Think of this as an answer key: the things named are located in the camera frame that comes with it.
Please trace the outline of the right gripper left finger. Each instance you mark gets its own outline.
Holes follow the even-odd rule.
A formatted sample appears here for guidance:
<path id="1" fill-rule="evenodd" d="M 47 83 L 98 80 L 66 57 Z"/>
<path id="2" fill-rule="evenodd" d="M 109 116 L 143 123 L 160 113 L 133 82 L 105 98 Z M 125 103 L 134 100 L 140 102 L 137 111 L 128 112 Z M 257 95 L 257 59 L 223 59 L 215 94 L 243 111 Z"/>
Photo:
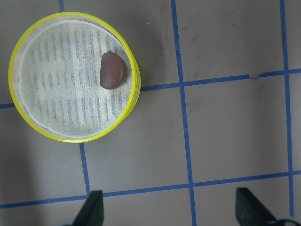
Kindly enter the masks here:
<path id="1" fill-rule="evenodd" d="M 103 192 L 91 191 L 72 226 L 102 226 L 104 222 Z"/>

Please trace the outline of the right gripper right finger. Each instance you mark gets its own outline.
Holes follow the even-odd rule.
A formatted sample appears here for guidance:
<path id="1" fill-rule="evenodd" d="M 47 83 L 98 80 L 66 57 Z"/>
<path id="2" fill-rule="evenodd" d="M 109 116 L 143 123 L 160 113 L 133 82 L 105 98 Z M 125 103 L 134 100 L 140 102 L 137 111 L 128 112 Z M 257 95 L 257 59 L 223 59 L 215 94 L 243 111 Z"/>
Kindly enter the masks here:
<path id="1" fill-rule="evenodd" d="M 277 219 L 246 187 L 236 189 L 235 217 L 240 226 L 277 226 Z"/>

